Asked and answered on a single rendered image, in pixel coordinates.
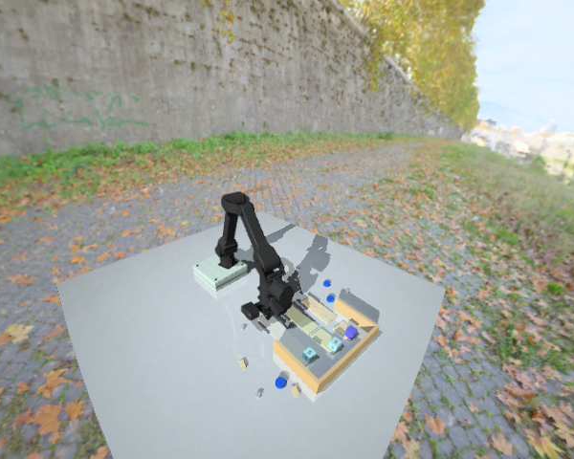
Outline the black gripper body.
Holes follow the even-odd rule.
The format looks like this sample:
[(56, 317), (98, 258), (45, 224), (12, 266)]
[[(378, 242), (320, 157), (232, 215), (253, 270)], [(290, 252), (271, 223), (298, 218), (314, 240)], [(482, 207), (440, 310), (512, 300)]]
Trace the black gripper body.
[(257, 286), (257, 289), (259, 290), (259, 296), (258, 299), (260, 301), (256, 302), (255, 304), (253, 304), (251, 301), (242, 305), (240, 310), (243, 313), (243, 315), (248, 319), (248, 320), (253, 320), (255, 318), (257, 318), (260, 315), (259, 310), (262, 313), (265, 313), (268, 311), (268, 308), (266, 308), (265, 305), (265, 301), (266, 299), (271, 295), (269, 292), (265, 292), (262, 291), (259, 286)]

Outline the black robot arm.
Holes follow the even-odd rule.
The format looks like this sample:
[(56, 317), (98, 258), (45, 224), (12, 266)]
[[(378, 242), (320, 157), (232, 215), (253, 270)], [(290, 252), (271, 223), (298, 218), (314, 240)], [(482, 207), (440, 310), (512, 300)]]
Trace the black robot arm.
[[(219, 266), (229, 269), (236, 265), (234, 253), (238, 250), (235, 240), (237, 217), (240, 216), (254, 249), (254, 267), (259, 275), (259, 288), (271, 295), (266, 299), (266, 308), (275, 317), (285, 314), (292, 306), (294, 289), (282, 280), (286, 274), (275, 248), (268, 244), (254, 213), (254, 205), (242, 191), (222, 196), (221, 205), (226, 211), (223, 236), (218, 240), (215, 253), (219, 256)], [(277, 269), (274, 272), (273, 270)], [(273, 297), (272, 297), (273, 296)]]

